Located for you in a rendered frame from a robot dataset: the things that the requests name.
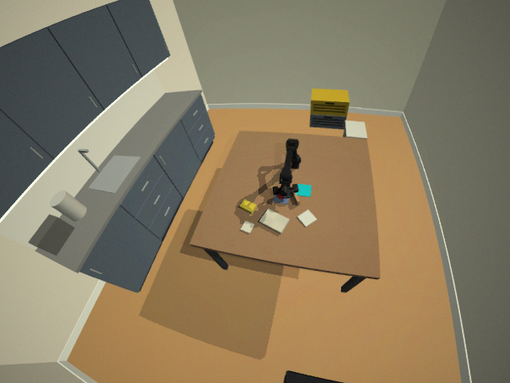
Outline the yellow rectangular block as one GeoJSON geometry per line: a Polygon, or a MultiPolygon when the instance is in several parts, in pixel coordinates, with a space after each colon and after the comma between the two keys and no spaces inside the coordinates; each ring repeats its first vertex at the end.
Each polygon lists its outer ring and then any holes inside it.
{"type": "Polygon", "coordinates": [[[256,209],[257,205],[252,203],[252,202],[249,202],[248,200],[244,199],[243,202],[241,203],[240,205],[240,208],[249,212],[249,213],[253,213],[253,211],[256,209]]]}

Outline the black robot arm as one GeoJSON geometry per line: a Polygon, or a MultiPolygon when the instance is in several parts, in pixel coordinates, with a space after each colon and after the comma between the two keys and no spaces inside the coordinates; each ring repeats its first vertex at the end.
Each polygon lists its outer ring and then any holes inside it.
{"type": "Polygon", "coordinates": [[[282,169],[279,177],[279,183],[281,184],[279,194],[284,198],[291,198],[294,196],[294,192],[290,190],[290,184],[292,183],[293,175],[290,168],[298,169],[299,163],[301,162],[300,156],[297,154],[299,146],[298,139],[288,138],[285,143],[286,147],[286,159],[285,167],[282,169]],[[292,166],[291,166],[292,163],[292,166]]]}

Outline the beige flat square pad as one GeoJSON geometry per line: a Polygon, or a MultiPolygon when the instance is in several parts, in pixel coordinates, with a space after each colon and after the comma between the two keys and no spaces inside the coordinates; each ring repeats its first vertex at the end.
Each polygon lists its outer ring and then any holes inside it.
{"type": "Polygon", "coordinates": [[[302,223],[307,227],[308,225],[310,225],[312,222],[314,222],[315,220],[317,220],[314,215],[309,211],[305,211],[304,213],[302,213],[301,215],[299,215],[297,217],[300,221],[302,221],[302,223]]]}

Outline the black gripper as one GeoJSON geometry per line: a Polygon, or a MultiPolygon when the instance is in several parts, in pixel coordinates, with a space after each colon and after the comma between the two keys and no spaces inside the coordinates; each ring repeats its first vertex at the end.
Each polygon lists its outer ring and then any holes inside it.
{"type": "MultiPolygon", "coordinates": [[[[292,184],[292,186],[293,187],[290,187],[290,190],[293,191],[293,189],[294,189],[294,192],[298,192],[298,185],[292,184]]],[[[278,188],[277,186],[273,186],[274,195],[279,195],[279,190],[280,190],[280,188],[278,188]]]]}

